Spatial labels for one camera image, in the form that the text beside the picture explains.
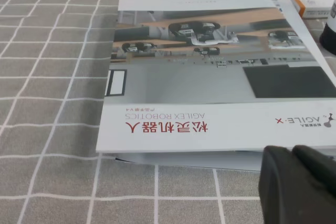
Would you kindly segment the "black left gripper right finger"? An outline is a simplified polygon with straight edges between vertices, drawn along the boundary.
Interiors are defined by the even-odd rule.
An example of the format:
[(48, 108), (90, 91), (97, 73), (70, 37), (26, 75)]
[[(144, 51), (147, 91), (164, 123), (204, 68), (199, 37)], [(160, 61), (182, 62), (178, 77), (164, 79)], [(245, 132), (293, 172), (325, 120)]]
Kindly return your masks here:
[(310, 174), (335, 197), (335, 160), (305, 145), (292, 149)]

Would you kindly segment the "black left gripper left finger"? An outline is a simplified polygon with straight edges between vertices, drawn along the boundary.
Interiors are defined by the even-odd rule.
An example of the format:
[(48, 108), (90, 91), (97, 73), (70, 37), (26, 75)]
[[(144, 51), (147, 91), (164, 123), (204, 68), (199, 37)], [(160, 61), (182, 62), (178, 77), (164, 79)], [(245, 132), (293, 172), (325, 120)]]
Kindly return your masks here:
[(335, 197), (292, 150), (266, 146), (258, 184), (264, 223), (335, 223)]

